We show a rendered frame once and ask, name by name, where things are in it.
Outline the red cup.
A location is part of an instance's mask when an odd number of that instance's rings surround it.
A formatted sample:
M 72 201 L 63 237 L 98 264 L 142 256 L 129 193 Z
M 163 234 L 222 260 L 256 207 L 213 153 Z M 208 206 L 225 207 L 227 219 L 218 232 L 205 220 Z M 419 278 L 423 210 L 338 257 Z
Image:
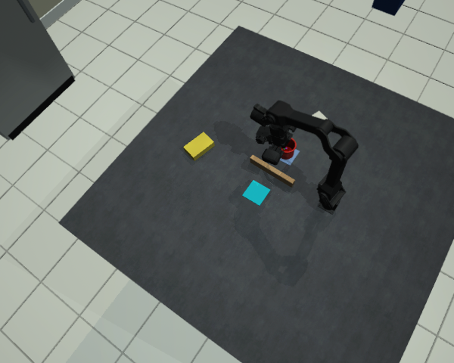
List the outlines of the red cup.
M 292 156 L 294 155 L 294 150 L 296 149 L 297 147 L 297 142 L 291 138 L 291 140 L 289 141 L 288 145 L 286 146 L 288 149 L 286 150 L 283 150 L 284 153 L 282 155 L 282 159 L 284 160 L 288 160 L 290 158 L 292 158 Z

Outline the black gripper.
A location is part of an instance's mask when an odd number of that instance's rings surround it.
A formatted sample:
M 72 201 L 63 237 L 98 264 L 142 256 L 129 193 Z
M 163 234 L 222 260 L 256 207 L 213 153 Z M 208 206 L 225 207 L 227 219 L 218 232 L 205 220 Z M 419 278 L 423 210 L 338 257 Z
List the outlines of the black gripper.
M 291 126 L 289 129 L 292 132 L 295 132 L 297 127 Z M 265 149 L 262 155 L 262 160 L 271 163 L 273 165 L 278 165 L 279 160 L 281 159 L 284 151 L 281 148 L 286 148 L 289 141 L 291 140 L 293 134 L 289 132 L 289 129 L 281 137 L 275 137 L 269 133 L 269 136 L 272 137 L 272 146 L 269 146 L 269 149 Z

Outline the yellow rectangular block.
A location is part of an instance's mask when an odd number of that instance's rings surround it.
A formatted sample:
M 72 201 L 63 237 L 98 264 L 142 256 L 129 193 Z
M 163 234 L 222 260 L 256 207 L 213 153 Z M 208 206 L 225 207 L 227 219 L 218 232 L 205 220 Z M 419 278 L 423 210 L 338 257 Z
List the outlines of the yellow rectangular block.
M 195 161 L 214 146 L 214 141 L 202 132 L 183 148 L 184 151 Z

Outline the tan wooden block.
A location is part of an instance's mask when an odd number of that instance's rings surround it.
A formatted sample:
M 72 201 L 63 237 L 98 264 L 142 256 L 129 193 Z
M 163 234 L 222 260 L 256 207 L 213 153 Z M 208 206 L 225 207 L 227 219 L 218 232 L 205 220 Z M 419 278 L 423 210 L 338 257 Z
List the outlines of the tan wooden block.
M 294 186 L 295 180 L 290 176 L 284 174 L 283 172 L 279 171 L 275 167 L 269 165 L 268 163 L 264 162 L 260 158 L 252 155 L 250 157 L 250 163 L 254 164 L 255 166 L 259 167 L 263 171 L 269 173 L 273 177 L 277 178 L 281 182 L 285 183 L 286 185 L 290 186 L 291 188 Z

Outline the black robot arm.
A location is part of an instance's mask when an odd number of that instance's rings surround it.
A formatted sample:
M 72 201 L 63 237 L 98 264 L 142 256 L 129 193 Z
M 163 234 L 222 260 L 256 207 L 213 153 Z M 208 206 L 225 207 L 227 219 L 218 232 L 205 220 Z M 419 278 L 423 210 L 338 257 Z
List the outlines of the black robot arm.
M 256 136 L 258 144 L 264 144 L 267 141 L 272 144 L 270 132 L 275 137 L 281 137 L 291 126 L 311 132 L 321 140 L 324 152 L 332 161 L 327 175 L 318 183 L 316 189 L 319 194 L 318 207 L 333 214 L 346 193 L 340 179 L 348 159 L 358 148 L 355 138 L 346 129 L 337 127 L 331 120 L 297 112 L 290 104 L 283 101 L 275 102 L 268 110 L 256 104 L 250 118 L 261 125 Z M 333 147 L 327 136 L 330 131 L 342 136 Z

